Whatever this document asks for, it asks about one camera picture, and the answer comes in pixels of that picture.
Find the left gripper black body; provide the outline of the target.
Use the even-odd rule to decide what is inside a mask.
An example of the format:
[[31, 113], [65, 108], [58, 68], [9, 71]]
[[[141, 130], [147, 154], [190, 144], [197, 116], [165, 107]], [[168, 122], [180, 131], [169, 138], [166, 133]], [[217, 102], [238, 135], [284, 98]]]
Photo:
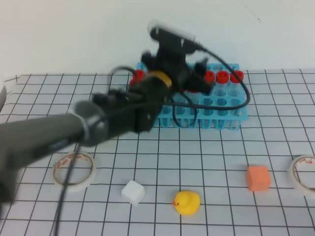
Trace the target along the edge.
[[191, 53], [191, 40], [160, 40], [156, 55], [144, 52], [141, 56], [148, 73], [140, 81], [140, 90], [181, 91], [192, 77], [186, 63]]

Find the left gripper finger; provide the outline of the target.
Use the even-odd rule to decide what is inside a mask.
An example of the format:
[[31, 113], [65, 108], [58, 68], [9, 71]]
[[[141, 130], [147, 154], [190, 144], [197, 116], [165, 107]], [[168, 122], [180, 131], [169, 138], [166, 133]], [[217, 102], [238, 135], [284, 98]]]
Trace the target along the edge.
[[205, 82], [204, 76], [192, 75], [186, 81], [186, 89], [198, 91], [199, 93], [209, 95], [213, 90], [214, 84], [210, 85]]
[[194, 72], [198, 75], [198, 76], [205, 76], [206, 71], [207, 71], [207, 62], [208, 62], [208, 58], [203, 58], [200, 61], [197, 61], [194, 64]]

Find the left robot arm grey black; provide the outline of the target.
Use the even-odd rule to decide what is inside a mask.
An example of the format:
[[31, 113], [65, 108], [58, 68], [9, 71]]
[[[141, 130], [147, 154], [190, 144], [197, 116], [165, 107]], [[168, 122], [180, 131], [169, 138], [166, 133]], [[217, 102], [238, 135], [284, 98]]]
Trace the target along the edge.
[[91, 147], [129, 131], [149, 131], [171, 96], [184, 90], [209, 94], [204, 80], [207, 60], [194, 68], [186, 55], [205, 51], [197, 43], [172, 47], [160, 44], [155, 56], [142, 55], [148, 74], [126, 91], [112, 89], [76, 103], [67, 114], [35, 118], [0, 126], [0, 201], [12, 203], [18, 170], [71, 144]]

